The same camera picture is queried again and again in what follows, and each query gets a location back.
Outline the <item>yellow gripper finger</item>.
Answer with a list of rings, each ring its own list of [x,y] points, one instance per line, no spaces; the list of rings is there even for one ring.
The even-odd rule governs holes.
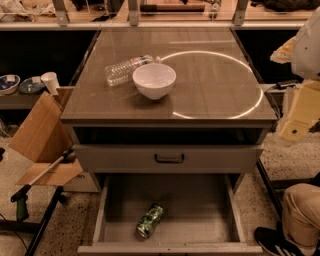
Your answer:
[[[279,64],[290,63],[295,39],[296,37],[290,38],[282,46],[275,50],[271,54],[270,60]]]
[[[320,119],[320,81],[306,80],[288,96],[289,106],[278,126],[278,136],[297,143]]]

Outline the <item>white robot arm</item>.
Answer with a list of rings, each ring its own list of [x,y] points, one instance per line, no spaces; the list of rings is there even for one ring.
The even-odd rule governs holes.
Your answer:
[[[304,79],[293,90],[288,112],[276,130],[281,140],[296,143],[320,119],[320,7],[294,37],[271,54],[270,60],[291,63],[292,73]]]

